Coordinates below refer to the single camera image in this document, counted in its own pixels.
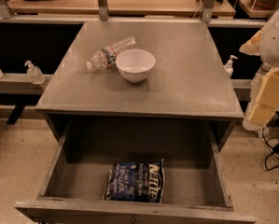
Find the blue snack bag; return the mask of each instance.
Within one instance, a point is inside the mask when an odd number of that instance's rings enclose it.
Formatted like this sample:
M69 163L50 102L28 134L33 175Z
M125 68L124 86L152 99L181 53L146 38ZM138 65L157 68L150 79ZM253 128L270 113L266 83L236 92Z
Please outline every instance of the blue snack bag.
M110 170L104 200L160 203L163 181L163 161L117 163Z

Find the open drawer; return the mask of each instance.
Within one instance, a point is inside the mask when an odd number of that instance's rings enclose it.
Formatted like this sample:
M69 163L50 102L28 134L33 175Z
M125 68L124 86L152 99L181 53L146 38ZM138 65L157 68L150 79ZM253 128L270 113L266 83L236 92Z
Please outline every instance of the open drawer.
M161 159L161 203L102 200L114 163ZM16 208L47 223L255 223L233 211L209 121L199 119L72 119L37 199Z

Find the wooden workbench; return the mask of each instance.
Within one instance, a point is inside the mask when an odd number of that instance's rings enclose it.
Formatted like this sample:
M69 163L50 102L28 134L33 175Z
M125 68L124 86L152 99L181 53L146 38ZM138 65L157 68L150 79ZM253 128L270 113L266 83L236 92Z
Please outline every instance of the wooden workbench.
M261 8L257 6L253 6L254 0L233 0L237 6L240 6L242 10L250 17L250 18L258 18L258 19L266 19L272 13L271 9Z
M15 13L98 14L97 0L9 0L7 3ZM108 0L108 6L110 15L192 16L201 10L196 0ZM213 15L233 17L235 10L226 0L223 4L215 2Z

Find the bowl rim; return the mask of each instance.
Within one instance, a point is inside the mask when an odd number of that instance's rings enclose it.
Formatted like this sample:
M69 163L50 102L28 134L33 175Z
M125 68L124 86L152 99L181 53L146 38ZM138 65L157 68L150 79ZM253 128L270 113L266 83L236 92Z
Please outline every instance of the bowl rim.
M155 66L155 64L156 64L156 58L155 58L155 56L154 56L153 54L151 54L149 51L147 51L147 50L145 50L145 49L127 49L127 50L122 51L122 52L118 55L118 57L117 57L117 59L116 59L116 66L117 66L117 68L119 68L120 70L122 70L122 71L124 71L124 72L135 73L135 74L138 74L138 75L140 74L140 73L135 72L135 71L126 70L126 69L125 69L126 66L119 66L119 65L118 65L118 59L119 59L119 56L120 56L121 54L128 53L128 52L134 51L134 50L143 51L144 53L150 55L151 58L153 59L153 63L147 68L147 70L144 70L143 72L147 72L147 71L151 70L151 69Z

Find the concrete floor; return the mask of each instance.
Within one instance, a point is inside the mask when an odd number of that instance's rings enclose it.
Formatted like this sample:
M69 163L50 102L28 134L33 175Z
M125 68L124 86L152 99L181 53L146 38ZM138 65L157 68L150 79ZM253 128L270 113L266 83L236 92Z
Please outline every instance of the concrete floor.
M57 143L42 119L0 119L0 224L34 223L15 208L35 199ZM279 127L269 136L279 137ZM252 214L258 224L279 224L279 168L265 171L268 150L261 138L237 125L221 151L235 212Z

